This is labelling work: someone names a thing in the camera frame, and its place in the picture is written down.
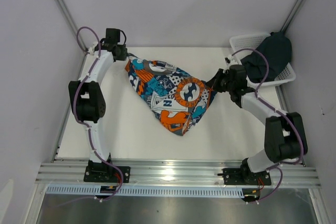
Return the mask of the colourful patterned shorts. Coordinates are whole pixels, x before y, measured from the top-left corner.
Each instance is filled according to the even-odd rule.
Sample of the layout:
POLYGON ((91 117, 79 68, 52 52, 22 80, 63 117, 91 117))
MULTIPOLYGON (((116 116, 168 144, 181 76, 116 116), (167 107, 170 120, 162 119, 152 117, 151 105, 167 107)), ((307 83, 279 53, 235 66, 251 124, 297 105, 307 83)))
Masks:
POLYGON ((204 116, 217 92, 183 69, 159 60, 128 54, 130 84, 160 123, 183 136, 204 116))

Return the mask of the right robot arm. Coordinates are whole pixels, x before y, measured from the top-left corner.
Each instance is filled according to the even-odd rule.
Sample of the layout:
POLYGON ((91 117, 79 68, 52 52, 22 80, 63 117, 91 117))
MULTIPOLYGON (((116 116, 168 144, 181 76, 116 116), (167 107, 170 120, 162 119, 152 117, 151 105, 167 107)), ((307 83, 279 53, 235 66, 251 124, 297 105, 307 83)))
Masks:
POLYGON ((280 164, 295 165, 308 152, 302 117, 297 112, 276 109, 247 84, 246 70, 242 65, 219 69, 207 86, 216 92, 227 92, 238 107, 248 111, 265 126, 264 148, 242 164, 240 179, 251 184, 259 172, 271 170, 280 164))

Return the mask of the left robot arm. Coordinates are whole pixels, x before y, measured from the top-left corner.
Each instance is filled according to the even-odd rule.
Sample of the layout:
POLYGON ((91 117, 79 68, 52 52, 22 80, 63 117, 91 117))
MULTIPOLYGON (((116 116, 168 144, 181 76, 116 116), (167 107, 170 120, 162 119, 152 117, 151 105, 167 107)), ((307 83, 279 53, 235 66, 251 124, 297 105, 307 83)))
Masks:
POLYGON ((95 175, 108 182, 114 176, 114 169, 107 165, 110 152, 103 132, 102 119, 106 112, 106 102, 101 91, 101 83, 111 65, 127 59, 126 45, 103 46, 94 52, 93 62, 87 73, 77 81, 68 84, 71 110, 77 123, 87 131, 91 148, 89 160, 93 163, 105 163, 96 168, 95 175))

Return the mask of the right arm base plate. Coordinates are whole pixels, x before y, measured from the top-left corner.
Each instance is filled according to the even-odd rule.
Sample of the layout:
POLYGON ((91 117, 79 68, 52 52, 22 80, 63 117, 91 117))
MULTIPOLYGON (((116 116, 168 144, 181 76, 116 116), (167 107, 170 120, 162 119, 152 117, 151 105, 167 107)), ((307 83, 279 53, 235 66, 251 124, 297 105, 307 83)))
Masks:
POLYGON ((266 171, 252 173, 242 168, 223 168, 217 176, 223 178, 225 185, 271 185, 270 175, 266 171))

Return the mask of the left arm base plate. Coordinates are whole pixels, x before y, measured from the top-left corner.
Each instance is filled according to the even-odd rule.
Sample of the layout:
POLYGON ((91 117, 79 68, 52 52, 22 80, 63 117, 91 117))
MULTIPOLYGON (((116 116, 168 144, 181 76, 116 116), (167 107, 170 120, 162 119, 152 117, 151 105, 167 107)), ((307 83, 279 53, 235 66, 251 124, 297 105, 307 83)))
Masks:
MULTIPOLYGON (((129 183, 131 167, 118 166, 118 169, 123 175, 123 183, 129 183)), ((115 168, 110 166, 100 168, 87 166, 83 181, 86 183, 117 183, 119 178, 121 178, 120 173, 115 168)))

